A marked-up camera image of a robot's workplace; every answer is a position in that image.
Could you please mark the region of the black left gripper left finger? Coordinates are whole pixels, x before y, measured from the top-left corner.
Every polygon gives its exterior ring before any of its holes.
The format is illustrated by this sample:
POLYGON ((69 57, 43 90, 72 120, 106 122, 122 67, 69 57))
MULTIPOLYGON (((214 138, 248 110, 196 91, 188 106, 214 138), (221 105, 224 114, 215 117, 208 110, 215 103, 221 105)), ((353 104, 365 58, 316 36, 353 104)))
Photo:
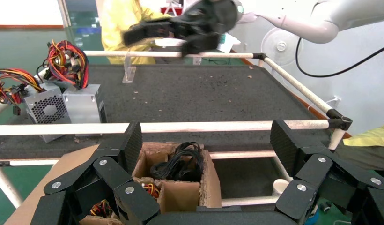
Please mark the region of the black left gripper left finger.
POLYGON ((141 148, 141 126, 133 121, 119 146, 100 145, 86 162, 45 185, 31 224, 77 225, 106 200, 122 224, 146 225, 160 206, 131 176, 141 148))

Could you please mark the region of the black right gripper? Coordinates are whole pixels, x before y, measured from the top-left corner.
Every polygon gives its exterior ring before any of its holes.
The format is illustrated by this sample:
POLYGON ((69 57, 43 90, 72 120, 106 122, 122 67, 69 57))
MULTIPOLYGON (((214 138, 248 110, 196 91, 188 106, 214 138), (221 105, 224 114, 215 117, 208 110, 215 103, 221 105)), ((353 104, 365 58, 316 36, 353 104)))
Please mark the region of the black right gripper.
POLYGON ((181 57, 215 50, 220 34, 239 21, 239 1, 201 0, 181 16, 165 17, 135 24, 123 32, 123 44, 132 46, 148 38, 169 38, 184 30, 188 37, 180 47, 181 57))

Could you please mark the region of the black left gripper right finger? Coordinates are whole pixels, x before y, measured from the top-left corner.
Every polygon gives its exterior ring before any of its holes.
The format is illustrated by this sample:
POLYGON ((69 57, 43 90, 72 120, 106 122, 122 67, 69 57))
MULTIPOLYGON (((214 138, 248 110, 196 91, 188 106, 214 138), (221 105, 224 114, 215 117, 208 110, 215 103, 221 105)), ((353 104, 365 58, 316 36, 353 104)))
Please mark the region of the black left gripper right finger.
POLYGON ((384 177, 350 164, 321 142, 292 134, 274 120, 270 143, 292 178, 275 210, 296 224, 306 222, 319 198, 349 213, 354 225, 384 225, 384 177))

